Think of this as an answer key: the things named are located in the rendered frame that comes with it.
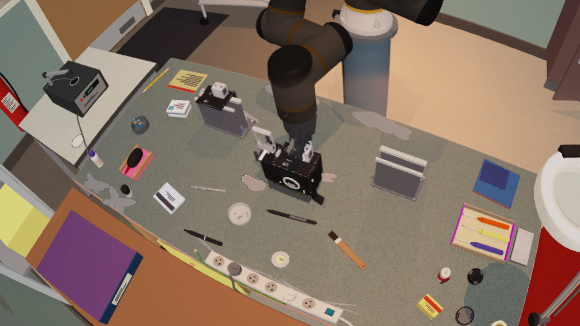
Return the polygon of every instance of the pink notepad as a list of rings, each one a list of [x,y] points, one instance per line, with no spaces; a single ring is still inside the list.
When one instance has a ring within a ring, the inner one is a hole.
[[[132,178],[133,174],[135,174],[135,171],[137,171],[139,169],[139,167],[143,164],[143,161],[147,158],[147,155],[149,154],[148,150],[145,150],[143,148],[141,148],[141,150],[143,150],[143,158],[141,158],[141,161],[139,162],[139,164],[137,164],[137,166],[134,168],[130,168],[129,171],[127,171],[127,173],[125,173],[125,170],[127,169],[127,167],[125,167],[125,169],[123,169],[123,171],[121,172],[131,179],[133,179]],[[135,180],[135,181],[139,180],[139,177],[141,177],[143,172],[145,172],[145,170],[147,169],[147,166],[149,166],[149,163],[151,163],[151,161],[153,160],[154,157],[155,157],[155,154],[151,154],[151,159],[149,159],[149,162],[147,162],[147,164],[145,165],[145,168],[143,168],[143,171],[141,171],[141,173],[139,173],[139,175],[133,180]]]

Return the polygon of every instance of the dark rug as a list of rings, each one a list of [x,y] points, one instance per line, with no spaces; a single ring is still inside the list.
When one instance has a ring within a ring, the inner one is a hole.
[[[185,60],[228,15],[207,13],[209,24],[201,25],[201,11],[163,8],[117,53],[156,62],[161,69],[171,58]]]

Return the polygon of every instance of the fire extinguisher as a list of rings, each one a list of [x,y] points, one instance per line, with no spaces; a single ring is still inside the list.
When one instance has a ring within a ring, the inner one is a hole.
[[[14,87],[10,85],[8,79],[2,73],[0,73],[0,77],[0,108],[18,127],[28,114],[28,110],[22,104],[20,97],[16,94]]]

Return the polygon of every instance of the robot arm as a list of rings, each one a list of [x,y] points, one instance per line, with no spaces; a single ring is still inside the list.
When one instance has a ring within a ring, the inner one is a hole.
[[[346,8],[362,13],[386,9],[422,25],[430,25],[443,0],[346,0]],[[306,0],[271,0],[258,16],[256,30],[281,46],[268,60],[268,78],[278,116],[290,136],[288,154],[301,159],[316,130],[314,85],[353,49],[348,31],[331,22],[320,26],[304,19]]]

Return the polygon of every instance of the pencil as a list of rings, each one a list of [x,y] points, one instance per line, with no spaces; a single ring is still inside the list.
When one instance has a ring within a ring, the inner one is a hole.
[[[163,76],[163,75],[164,75],[164,74],[167,72],[167,70],[169,70],[169,68],[165,69],[165,71],[164,71],[164,72],[162,72],[161,74],[159,74],[159,76],[157,76],[157,78],[155,78],[155,80],[154,80],[154,81],[152,81],[152,82],[151,82],[151,84],[149,84],[149,86],[147,86],[147,87],[146,87],[146,88],[143,90],[143,93],[145,93],[145,92],[146,92],[146,91],[149,89],[149,87],[153,86],[153,84],[155,84],[155,82],[156,82],[157,80],[159,80],[159,78],[161,78],[161,76]]]
[[[344,241],[342,241],[342,239],[336,235],[336,233],[330,231],[328,236],[330,236],[330,238],[334,240],[334,242],[340,247],[340,249],[342,249],[342,251],[344,251],[344,253],[346,253],[348,257],[352,259],[352,261],[354,261],[360,269],[364,270],[365,268],[367,268],[367,264],[363,263],[363,261],[360,258],[358,258],[358,256],[352,251],[352,249],[350,249],[350,247],[347,246],[346,243],[344,243]]]

